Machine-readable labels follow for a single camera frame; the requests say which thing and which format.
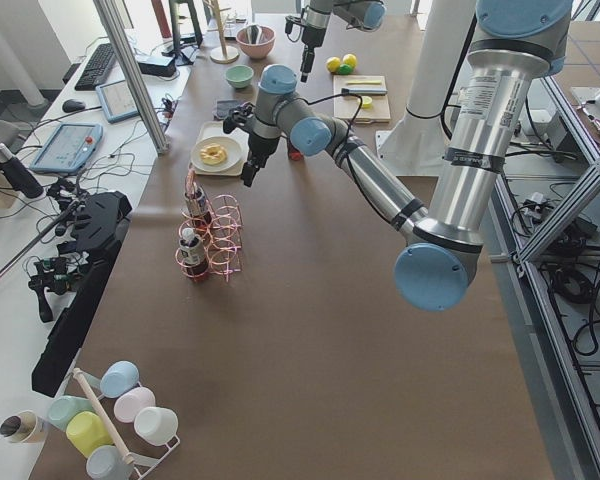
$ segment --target green bowl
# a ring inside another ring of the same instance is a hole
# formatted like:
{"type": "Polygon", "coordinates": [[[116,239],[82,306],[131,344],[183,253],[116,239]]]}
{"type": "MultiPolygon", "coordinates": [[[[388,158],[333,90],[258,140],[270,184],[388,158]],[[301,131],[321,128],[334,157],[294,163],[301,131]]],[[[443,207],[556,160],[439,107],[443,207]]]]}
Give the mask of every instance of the green bowl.
{"type": "Polygon", "coordinates": [[[235,65],[224,73],[224,78],[233,88],[245,88],[251,83],[253,69],[246,65],[235,65]]]}

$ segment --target mug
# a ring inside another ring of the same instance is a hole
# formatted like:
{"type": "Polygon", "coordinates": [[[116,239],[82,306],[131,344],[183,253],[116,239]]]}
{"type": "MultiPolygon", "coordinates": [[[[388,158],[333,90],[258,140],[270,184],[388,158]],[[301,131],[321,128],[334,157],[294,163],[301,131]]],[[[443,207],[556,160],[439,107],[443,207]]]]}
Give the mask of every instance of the mug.
{"type": "Polygon", "coordinates": [[[15,415],[20,419],[20,425],[13,435],[7,437],[9,443],[43,442],[47,436],[47,422],[31,410],[25,410],[15,415]]]}
{"type": "Polygon", "coordinates": [[[107,398],[118,398],[140,381],[138,367],[126,360],[111,365],[100,380],[100,391],[107,398]]]}
{"type": "Polygon", "coordinates": [[[147,443],[164,445],[178,431],[178,416],[168,408],[146,407],[136,415],[133,428],[147,443]]]}
{"type": "Polygon", "coordinates": [[[116,400],[113,414],[122,423],[131,423],[145,407],[155,407],[156,397],[147,387],[136,387],[116,400]]]}
{"type": "Polygon", "coordinates": [[[91,402],[86,398],[63,395],[51,403],[47,410],[47,420],[58,430],[64,432],[71,419],[80,412],[93,412],[91,402]]]}
{"type": "Polygon", "coordinates": [[[132,471],[133,463],[124,463],[112,445],[96,448],[87,459],[87,474],[94,480],[126,480],[132,471]]]}
{"type": "Polygon", "coordinates": [[[102,445],[112,445],[113,440],[100,417],[93,412],[80,412],[67,425],[67,438],[86,458],[102,445]]]}

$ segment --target tablet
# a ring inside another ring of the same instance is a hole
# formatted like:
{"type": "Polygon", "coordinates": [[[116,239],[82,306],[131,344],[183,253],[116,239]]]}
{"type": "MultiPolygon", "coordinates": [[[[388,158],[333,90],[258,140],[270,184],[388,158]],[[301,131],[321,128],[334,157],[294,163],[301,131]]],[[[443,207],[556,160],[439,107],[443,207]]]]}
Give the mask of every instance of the tablet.
{"type": "Polygon", "coordinates": [[[36,173],[76,173],[98,147],[102,125],[62,123],[29,165],[36,173]]]}
{"type": "Polygon", "coordinates": [[[98,85],[96,93],[100,99],[104,116],[109,123],[116,123],[138,115],[136,102],[133,100],[126,80],[98,85]]]}

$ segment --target keyboard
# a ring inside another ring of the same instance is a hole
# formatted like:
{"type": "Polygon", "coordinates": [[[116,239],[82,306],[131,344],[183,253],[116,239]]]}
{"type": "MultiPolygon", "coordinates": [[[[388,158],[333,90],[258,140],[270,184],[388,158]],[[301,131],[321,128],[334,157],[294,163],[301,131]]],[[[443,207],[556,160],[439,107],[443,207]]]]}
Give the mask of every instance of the keyboard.
{"type": "Polygon", "coordinates": [[[74,88],[76,90],[95,90],[98,85],[106,82],[115,63],[116,56],[111,44],[101,43],[89,58],[74,88]]]}

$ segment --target computer mouse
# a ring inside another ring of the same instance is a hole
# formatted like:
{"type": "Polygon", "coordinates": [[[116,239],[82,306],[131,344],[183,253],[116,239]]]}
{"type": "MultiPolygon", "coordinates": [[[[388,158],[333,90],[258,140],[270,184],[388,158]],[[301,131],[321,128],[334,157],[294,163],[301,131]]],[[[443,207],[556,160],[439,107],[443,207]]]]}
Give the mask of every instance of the computer mouse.
{"type": "Polygon", "coordinates": [[[79,112],[84,110],[87,105],[80,100],[69,99],[62,104],[62,111],[64,113],[79,112]]]}

